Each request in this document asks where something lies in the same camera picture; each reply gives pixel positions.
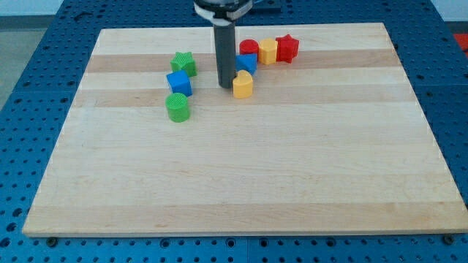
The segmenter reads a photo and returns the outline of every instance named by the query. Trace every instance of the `green star block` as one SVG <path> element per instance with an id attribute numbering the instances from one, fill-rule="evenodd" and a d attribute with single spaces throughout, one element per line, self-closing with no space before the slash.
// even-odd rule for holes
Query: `green star block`
<path id="1" fill-rule="evenodd" d="M 197 67 L 195 66 L 195 60 L 193 60 L 192 52 L 180 53 L 176 52 L 175 57 L 170 61 L 170 67 L 173 72 L 184 70 L 189 77 L 197 75 Z"/>

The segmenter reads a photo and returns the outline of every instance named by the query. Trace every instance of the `cylindrical block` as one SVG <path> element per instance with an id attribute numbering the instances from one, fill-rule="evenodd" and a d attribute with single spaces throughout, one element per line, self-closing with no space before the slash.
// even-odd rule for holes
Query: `cylindrical block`
<path id="1" fill-rule="evenodd" d="M 190 118 L 189 100 L 180 93 L 174 93 L 166 98 L 166 109 L 169 119 L 180 123 Z"/>
<path id="2" fill-rule="evenodd" d="M 246 54 L 258 54 L 258 43 L 253 39 L 245 39 L 239 44 L 239 53 L 241 55 Z"/>
<path id="3" fill-rule="evenodd" d="M 232 88 L 235 77 L 235 25 L 213 25 L 214 45 L 216 48 L 216 65 L 218 83 L 223 88 Z"/>

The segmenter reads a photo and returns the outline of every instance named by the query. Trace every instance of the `green block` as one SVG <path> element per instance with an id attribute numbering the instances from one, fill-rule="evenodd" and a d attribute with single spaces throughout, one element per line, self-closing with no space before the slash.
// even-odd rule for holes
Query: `green block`
<path id="1" fill-rule="evenodd" d="M 189 100 L 180 93 L 174 93 L 166 98 L 166 109 L 169 119 L 180 123 L 190 118 Z"/>
<path id="2" fill-rule="evenodd" d="M 192 52 L 180 53 L 176 52 L 173 60 L 170 61 L 170 67 L 173 72 L 184 70 L 189 77 L 197 75 L 197 67 L 195 60 L 192 57 Z"/>

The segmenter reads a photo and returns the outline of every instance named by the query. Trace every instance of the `green cylinder block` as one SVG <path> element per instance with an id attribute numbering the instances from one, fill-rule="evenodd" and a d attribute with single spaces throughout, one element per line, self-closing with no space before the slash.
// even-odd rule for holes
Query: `green cylinder block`
<path id="1" fill-rule="evenodd" d="M 174 93 L 166 98 L 166 109 L 169 119 L 180 123 L 190 118 L 189 100 L 180 93 Z"/>

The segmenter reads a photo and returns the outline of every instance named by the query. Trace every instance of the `red star block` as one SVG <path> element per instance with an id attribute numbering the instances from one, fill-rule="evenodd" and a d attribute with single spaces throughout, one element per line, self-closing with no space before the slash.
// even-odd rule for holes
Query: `red star block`
<path id="1" fill-rule="evenodd" d="M 293 58 L 298 55 L 299 40 L 293 39 L 291 35 L 287 34 L 284 37 L 277 37 L 276 41 L 278 42 L 276 61 L 292 63 Z"/>

